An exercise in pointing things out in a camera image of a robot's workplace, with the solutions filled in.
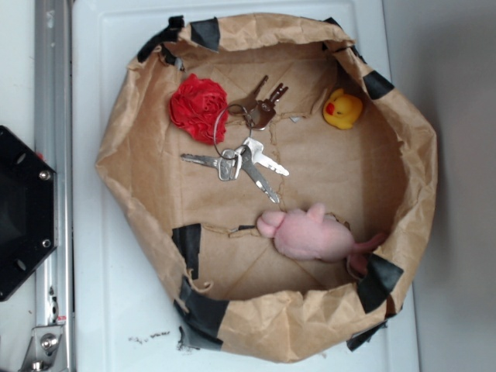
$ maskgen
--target red flower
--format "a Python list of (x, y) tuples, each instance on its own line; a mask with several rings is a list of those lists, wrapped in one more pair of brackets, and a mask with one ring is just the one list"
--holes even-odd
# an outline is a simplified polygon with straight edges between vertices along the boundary
[[(172, 122), (195, 140), (213, 145), (215, 121), (227, 107), (227, 93), (224, 89), (210, 79), (198, 79), (195, 74), (191, 74), (170, 99)], [(226, 111), (217, 125), (217, 143), (224, 140), (227, 117)]]

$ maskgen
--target key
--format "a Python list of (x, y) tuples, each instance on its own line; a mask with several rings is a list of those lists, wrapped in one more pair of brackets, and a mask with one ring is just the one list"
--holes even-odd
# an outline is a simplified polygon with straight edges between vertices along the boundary
[(258, 101), (258, 105), (253, 112), (250, 113), (251, 119), (253, 120), (251, 129), (264, 130), (269, 125), (276, 115), (274, 106), (279, 102), (287, 90), (288, 87), (283, 87), (283, 84), (280, 83), (268, 99)]
[(241, 169), (243, 169), (255, 182), (255, 185), (262, 190), (273, 203), (279, 203), (279, 197), (270, 188), (267, 180), (262, 176), (262, 174), (255, 168), (255, 164), (251, 161), (251, 150), (247, 145), (242, 145), (236, 150), (237, 153), (241, 153), (242, 163)]
[(183, 153), (181, 159), (206, 167), (216, 168), (219, 171), (221, 181), (232, 181), (238, 178), (241, 169), (241, 154), (235, 150), (226, 149), (222, 151), (221, 157), (207, 157), (202, 155), (191, 155)]
[(260, 93), (260, 89), (262, 89), (262, 87), (265, 85), (268, 79), (269, 77), (265, 75), (254, 91), (248, 94), (245, 98), (230, 103), (229, 105), (234, 105), (234, 106), (229, 109), (229, 114), (243, 115), (243, 116), (246, 113), (250, 114), (258, 105), (257, 96)]
[(252, 137), (248, 137), (245, 139), (245, 142), (243, 142), (243, 145), (247, 145), (250, 148), (252, 163), (260, 164), (271, 171), (273, 170), (277, 174), (282, 174), (283, 176), (289, 175), (286, 168), (262, 153), (264, 151), (264, 145), (261, 142), (254, 140)]

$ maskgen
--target pink plush toy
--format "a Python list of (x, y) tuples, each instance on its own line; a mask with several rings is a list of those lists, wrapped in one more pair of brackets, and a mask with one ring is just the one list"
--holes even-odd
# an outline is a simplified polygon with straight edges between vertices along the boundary
[(375, 250), (388, 236), (380, 232), (368, 242), (355, 243), (351, 232), (325, 210), (322, 203), (317, 203), (308, 212), (265, 211), (257, 220), (257, 228), (262, 236), (274, 238), (276, 249), (287, 257), (325, 262), (347, 258), (349, 269), (366, 275), (363, 253)]

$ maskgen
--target paper bag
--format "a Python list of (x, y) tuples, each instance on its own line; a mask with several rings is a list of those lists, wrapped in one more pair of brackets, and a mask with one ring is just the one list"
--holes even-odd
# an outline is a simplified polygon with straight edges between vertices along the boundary
[[(243, 172), (222, 182), (215, 169), (181, 161), (217, 156), (170, 120), (168, 102), (193, 73), (219, 83), (230, 102), (264, 75), (260, 99), (289, 87), (270, 126), (253, 133), (290, 172), (258, 167), (280, 204)], [(337, 88), (363, 102), (349, 130), (322, 117)], [(229, 117), (219, 146), (235, 149), (248, 133)], [(183, 27), (177, 17), (130, 62), (96, 167), (181, 313), (185, 343), (292, 362), (401, 310), (431, 229), (436, 134), (332, 19), (251, 14)], [(361, 281), (344, 262), (280, 255), (254, 227), (264, 210), (315, 202), (346, 220), (357, 241), (389, 232)]]

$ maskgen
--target crumpled paper bag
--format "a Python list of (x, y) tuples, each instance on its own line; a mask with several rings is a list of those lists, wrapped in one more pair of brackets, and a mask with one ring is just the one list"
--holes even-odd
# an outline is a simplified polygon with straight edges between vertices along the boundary
[[(212, 48), (208, 40), (217, 51), (199, 44)], [(174, 40), (161, 41), (129, 63), (96, 167), (183, 315), (185, 338), (292, 362), (398, 313), (435, 208), (436, 134), (419, 111), (363, 62), (333, 22), (239, 15), (179, 27)], [(166, 62), (171, 56), (182, 69)], [(181, 161), (182, 153), (217, 156), (169, 118), (171, 95), (192, 73), (221, 84), (230, 102), (264, 75), (259, 99), (280, 82), (289, 87), (270, 127), (253, 132), (264, 153), (290, 172), (282, 177), (257, 166), (279, 205), (243, 172), (221, 182), (215, 169)], [(364, 103), (351, 130), (322, 118), (336, 88)], [(239, 117), (226, 129), (221, 148), (235, 149), (249, 134)], [(253, 227), (266, 209), (314, 202), (346, 220), (357, 241), (390, 232), (361, 282), (344, 263), (281, 256)]]

